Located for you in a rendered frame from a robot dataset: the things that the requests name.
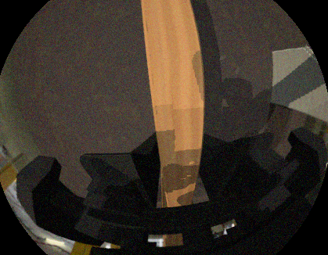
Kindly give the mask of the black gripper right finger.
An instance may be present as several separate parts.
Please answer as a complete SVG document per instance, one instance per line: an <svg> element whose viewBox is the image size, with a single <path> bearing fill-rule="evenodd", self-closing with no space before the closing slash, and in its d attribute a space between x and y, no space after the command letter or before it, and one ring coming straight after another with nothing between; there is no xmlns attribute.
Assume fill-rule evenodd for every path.
<svg viewBox="0 0 328 255"><path fill-rule="evenodd" d="M204 183L208 200L222 197L221 192L229 183L242 156L271 147L273 136L273 133L266 131L265 134L227 142L204 134L198 174Z"/></svg>

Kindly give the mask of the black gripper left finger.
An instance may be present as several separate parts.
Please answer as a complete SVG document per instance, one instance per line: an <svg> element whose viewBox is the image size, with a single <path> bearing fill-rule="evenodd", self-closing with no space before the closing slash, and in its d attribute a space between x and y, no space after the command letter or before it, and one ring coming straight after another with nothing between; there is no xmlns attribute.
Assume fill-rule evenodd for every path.
<svg viewBox="0 0 328 255"><path fill-rule="evenodd" d="M160 153L156 131L131 153L83 153L79 161L91 178L134 181L149 208L157 208Z"/></svg>

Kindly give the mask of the brown wooden post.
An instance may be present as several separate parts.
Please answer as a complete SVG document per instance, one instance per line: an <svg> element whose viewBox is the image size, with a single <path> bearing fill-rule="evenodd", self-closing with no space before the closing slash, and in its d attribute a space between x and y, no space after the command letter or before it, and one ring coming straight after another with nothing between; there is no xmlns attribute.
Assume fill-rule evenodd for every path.
<svg viewBox="0 0 328 255"><path fill-rule="evenodd" d="M164 179L163 174L161 174L161 203L163 203L163 208L167 206L166 196L164 195ZM166 234L163 235L163 247L167 246L182 246L182 234Z"/></svg>

